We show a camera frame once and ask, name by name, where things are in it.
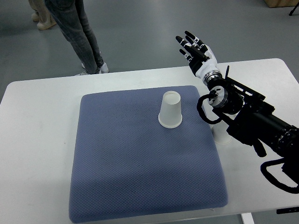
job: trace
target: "jeans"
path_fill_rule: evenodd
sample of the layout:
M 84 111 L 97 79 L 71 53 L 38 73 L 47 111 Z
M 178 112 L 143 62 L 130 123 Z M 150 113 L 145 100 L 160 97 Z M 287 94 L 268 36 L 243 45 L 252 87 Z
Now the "jeans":
M 96 74 L 103 65 L 97 40 L 89 26 L 83 0 L 44 0 L 66 40 L 71 43 L 87 74 Z

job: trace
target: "table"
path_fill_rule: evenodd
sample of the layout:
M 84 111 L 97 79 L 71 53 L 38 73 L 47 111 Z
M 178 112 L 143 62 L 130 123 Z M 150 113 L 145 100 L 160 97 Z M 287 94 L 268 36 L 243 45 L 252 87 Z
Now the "table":
M 218 68 L 225 74 L 228 65 L 231 78 L 265 95 L 265 101 L 276 108 L 275 116 L 299 127 L 299 105 L 294 97 L 299 84 L 282 60 L 220 63 Z M 68 218 L 71 169 L 83 95 L 177 85 L 194 85 L 200 95 L 208 93 L 189 67 L 8 85 L 0 104 L 0 223 L 71 223 Z M 211 119 L 216 118 L 207 102 L 204 107 Z M 260 165 L 264 161 L 279 158 L 269 147 L 266 146 L 268 155 L 259 158 L 252 147 L 235 139 L 216 146 L 228 189 L 229 202 L 225 207 L 96 223 L 159 223 L 299 206 L 299 195 L 274 187 L 261 174 Z M 292 186 L 279 169 L 277 176 Z

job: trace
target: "robotic arm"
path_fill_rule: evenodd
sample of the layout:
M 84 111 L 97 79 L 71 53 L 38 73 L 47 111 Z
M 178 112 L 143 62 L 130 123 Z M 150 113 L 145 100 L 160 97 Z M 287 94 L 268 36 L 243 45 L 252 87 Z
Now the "robotic arm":
M 275 117 L 272 114 L 275 108 L 264 102 L 265 96 L 229 78 L 229 66 L 223 78 L 211 49 L 190 32 L 185 31 L 185 34 L 186 40 L 180 36 L 176 39 L 189 54 L 182 49 L 180 52 L 188 60 L 193 74 L 210 91 L 198 100 L 200 117 L 209 124 L 217 124 L 223 120 L 228 124 L 227 133 L 241 143 L 253 146 L 260 157 L 267 155 L 261 141 L 268 145 L 282 158 L 263 163 L 262 174 L 276 187 L 299 194 L 299 129 Z M 202 109 L 205 99 L 208 99 L 213 107 L 212 111 L 219 117 L 217 120 L 206 117 Z M 226 114 L 237 116 L 232 120 Z M 278 164 L 283 164 L 282 171 L 298 184 L 297 187 L 280 183 L 267 171 L 269 166 Z

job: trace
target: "paper cup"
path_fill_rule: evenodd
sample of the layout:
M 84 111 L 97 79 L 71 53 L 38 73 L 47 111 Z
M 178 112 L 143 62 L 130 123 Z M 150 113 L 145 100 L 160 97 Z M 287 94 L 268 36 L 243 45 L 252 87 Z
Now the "paper cup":
M 230 143 L 233 137 L 227 133 L 227 128 L 228 124 L 223 120 L 212 127 L 212 134 L 216 143 L 221 145 Z
M 177 92 L 164 93 L 158 119 L 160 124 L 166 128 L 175 128 L 181 124 L 181 96 Z

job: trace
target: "concrete floor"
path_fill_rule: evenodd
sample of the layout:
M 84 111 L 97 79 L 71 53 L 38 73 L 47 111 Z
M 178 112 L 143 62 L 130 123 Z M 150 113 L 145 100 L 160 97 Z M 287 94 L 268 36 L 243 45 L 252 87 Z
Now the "concrete floor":
M 0 0 L 0 101 L 13 81 L 73 76 L 81 62 L 56 25 L 39 31 L 27 1 Z M 85 0 L 85 11 L 111 72 L 187 66 L 175 36 L 188 30 L 219 63 L 280 58 L 299 80 L 299 9 L 263 0 Z M 256 224 L 296 224 L 299 213 L 253 214 Z M 240 216 L 183 221 L 240 224 Z

